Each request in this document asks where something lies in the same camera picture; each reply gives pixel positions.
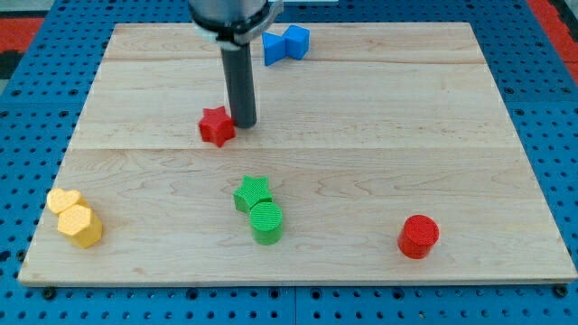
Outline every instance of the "red surface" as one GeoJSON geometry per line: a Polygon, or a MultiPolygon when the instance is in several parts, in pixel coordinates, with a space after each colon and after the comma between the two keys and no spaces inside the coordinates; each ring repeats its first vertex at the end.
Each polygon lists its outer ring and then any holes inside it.
{"type": "Polygon", "coordinates": [[[212,142],[217,147],[235,137],[233,119],[227,115],[225,107],[204,108],[203,118],[199,122],[200,136],[204,142],[212,142]]]}
{"type": "Polygon", "coordinates": [[[426,257],[440,237],[440,229],[427,216],[415,215],[406,220],[397,239],[397,246],[405,256],[426,257]]]}
{"type": "Polygon", "coordinates": [[[542,25],[558,55],[578,83],[578,43],[576,43],[564,22],[558,17],[558,10],[548,0],[527,0],[537,20],[542,25]]]}
{"type": "Polygon", "coordinates": [[[0,19],[0,53],[3,51],[26,52],[43,21],[44,18],[0,19]]]}

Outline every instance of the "yellow hexagon block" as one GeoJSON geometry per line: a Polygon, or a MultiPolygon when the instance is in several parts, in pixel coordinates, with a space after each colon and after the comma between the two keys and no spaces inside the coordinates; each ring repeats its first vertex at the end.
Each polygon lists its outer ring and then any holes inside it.
{"type": "Polygon", "coordinates": [[[77,190],[53,189],[48,192],[46,206],[57,216],[73,205],[80,205],[90,209],[89,203],[84,200],[77,190]]]}
{"type": "Polygon", "coordinates": [[[60,214],[58,231],[74,246],[87,248],[102,237],[102,222],[91,208],[74,205],[60,214]]]}

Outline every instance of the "wooden plank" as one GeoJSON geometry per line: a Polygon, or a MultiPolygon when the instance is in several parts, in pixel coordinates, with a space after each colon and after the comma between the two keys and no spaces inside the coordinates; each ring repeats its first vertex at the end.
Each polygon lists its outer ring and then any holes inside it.
{"type": "Polygon", "coordinates": [[[221,149],[202,143],[195,126],[201,108],[226,104],[218,49],[188,24],[117,26],[55,185],[82,190],[105,234],[79,250],[45,211],[20,280],[239,286],[577,277],[468,24],[305,26],[312,49],[303,61],[265,68],[254,44],[259,123],[221,149]],[[276,245],[254,243],[247,217],[234,209],[231,193],[244,174],[270,177],[285,213],[276,245]],[[419,261],[396,247],[404,220],[417,213],[442,232],[419,261]]]}

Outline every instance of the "toy block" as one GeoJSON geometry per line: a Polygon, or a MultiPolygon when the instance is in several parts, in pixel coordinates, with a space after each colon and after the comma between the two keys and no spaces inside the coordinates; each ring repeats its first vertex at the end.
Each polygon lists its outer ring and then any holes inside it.
{"type": "Polygon", "coordinates": [[[249,222],[255,241],[272,245],[283,235],[283,211],[273,202],[257,203],[249,212],[249,222]]]}
{"type": "Polygon", "coordinates": [[[285,54],[296,60],[301,60],[309,50],[309,30],[291,25],[283,33],[285,39],[285,54]]]}
{"type": "Polygon", "coordinates": [[[199,122],[200,137],[204,142],[212,142],[217,147],[235,137],[233,119],[227,115],[225,107],[204,108],[203,118],[199,122]]]}
{"type": "Polygon", "coordinates": [[[90,209],[90,205],[77,190],[52,189],[48,192],[46,206],[55,215],[60,215],[73,205],[80,205],[90,209]]]}
{"type": "Polygon", "coordinates": [[[102,237],[102,222],[91,208],[74,205],[60,214],[58,231],[74,246],[88,248],[102,237]]]}
{"type": "Polygon", "coordinates": [[[397,239],[397,246],[405,256],[414,259],[426,257],[440,237],[440,229],[427,216],[408,218],[397,239]]]}
{"type": "Polygon", "coordinates": [[[263,38],[263,54],[266,66],[270,66],[285,57],[284,37],[269,32],[263,32],[261,37],[263,38]]]}
{"type": "Polygon", "coordinates": [[[243,176],[241,186],[233,192],[235,208],[248,213],[257,203],[271,202],[273,195],[267,188],[267,177],[243,176]]]}

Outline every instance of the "black cylindrical rod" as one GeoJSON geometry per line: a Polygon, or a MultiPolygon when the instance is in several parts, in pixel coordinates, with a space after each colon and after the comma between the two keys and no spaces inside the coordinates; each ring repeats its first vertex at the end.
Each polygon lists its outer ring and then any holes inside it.
{"type": "Polygon", "coordinates": [[[256,123],[251,48],[249,44],[245,44],[239,50],[221,49],[220,53],[227,81],[231,117],[236,127],[249,128],[256,123]]]}

